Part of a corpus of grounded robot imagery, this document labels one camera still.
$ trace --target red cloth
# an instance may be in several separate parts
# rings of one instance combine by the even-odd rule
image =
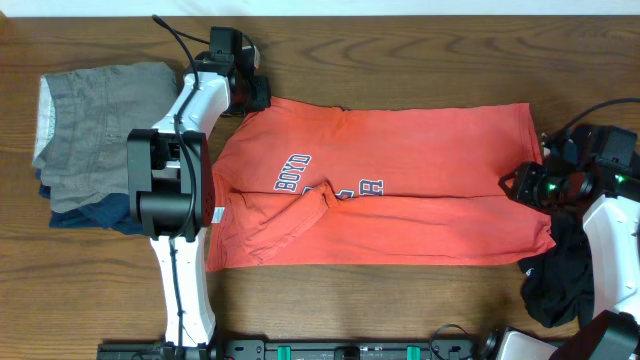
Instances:
[[[554,245],[501,176],[540,161],[528,104],[344,111],[273,98],[213,166],[207,270],[292,264],[497,265]]]

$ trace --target wood grain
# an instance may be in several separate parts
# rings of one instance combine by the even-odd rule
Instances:
[[[587,107],[640,94],[634,17],[172,18],[206,37],[211,25],[248,33],[273,94],[349,109],[470,107],[529,102],[538,131]],[[204,49],[188,42],[193,52]],[[176,71],[185,56],[148,18],[15,19],[0,33],[0,358],[89,359],[108,339],[154,340],[165,328],[155,256],[143,237],[47,227],[31,168],[43,73],[139,61]],[[640,109],[589,120],[640,131]],[[215,158],[239,124],[223,119]],[[210,274],[225,333],[273,339],[425,338],[444,323],[481,334],[529,318],[515,265],[305,266]]]

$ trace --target gray cloth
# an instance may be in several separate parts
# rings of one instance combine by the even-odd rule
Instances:
[[[164,63],[140,63],[44,75],[44,80],[52,109],[39,109],[38,134],[41,127],[53,134],[37,137],[33,165],[51,187],[51,209],[63,213],[111,193],[127,194],[127,136],[169,112],[177,98],[173,71]],[[42,106],[47,103],[42,86],[40,96]],[[55,118],[46,125],[40,124],[44,110]]]

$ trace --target brown wood surface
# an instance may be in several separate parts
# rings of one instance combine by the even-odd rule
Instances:
[[[640,95],[640,22],[633,17],[172,18],[207,37],[248,33],[273,94],[350,109],[530,102],[538,131],[587,107]],[[193,52],[204,49],[187,41]],[[165,329],[148,240],[53,230],[31,168],[43,73],[186,58],[148,18],[12,19],[0,33],[0,358],[90,359],[106,339],[154,340]],[[640,108],[590,117],[640,131]],[[216,156],[239,120],[221,120]],[[476,334],[509,324],[544,329],[524,309],[515,265],[306,266],[209,275],[219,325],[273,339],[421,338],[445,323]]]

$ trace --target red t-shirt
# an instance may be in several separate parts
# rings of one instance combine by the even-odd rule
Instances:
[[[501,176],[540,161],[527,104],[345,111],[273,98],[213,166],[207,270],[495,265],[545,252],[550,218]]]

